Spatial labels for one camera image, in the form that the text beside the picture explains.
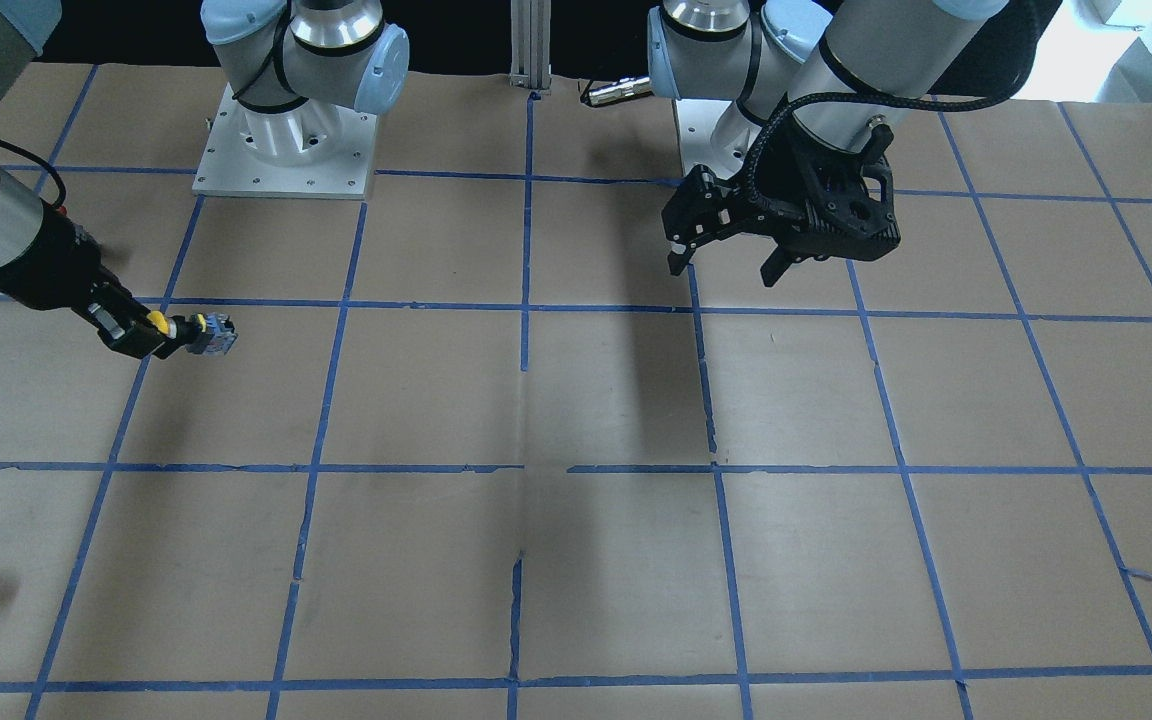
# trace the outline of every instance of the robotic arm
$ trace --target robotic arm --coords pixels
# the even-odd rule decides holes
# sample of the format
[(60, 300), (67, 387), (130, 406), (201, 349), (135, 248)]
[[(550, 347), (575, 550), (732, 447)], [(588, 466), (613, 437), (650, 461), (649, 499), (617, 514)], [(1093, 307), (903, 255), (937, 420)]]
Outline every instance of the robotic arm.
[[(1033, 0), (1020, 1), (1036, 45)], [(920, 100), (1006, 5), (847, 0), (831, 20), (810, 0), (768, 0), (760, 17), (746, 0), (664, 0), (647, 23), (655, 94), (732, 100), (713, 132), (717, 167), (696, 164), (662, 211), (670, 273), (737, 233), (776, 242), (767, 287), (808, 259), (895, 250), (892, 128), (910, 109), (983, 109), (1024, 85), (1028, 68), (995, 97)]]
[[(59, 0), (0, 0), (0, 101), (59, 20)], [(168, 318), (143, 306), (101, 265), (90, 234), (1, 168), (0, 291), (32, 310), (68, 306), (111, 350), (132, 357), (180, 347), (223, 355), (237, 338), (227, 314)]]

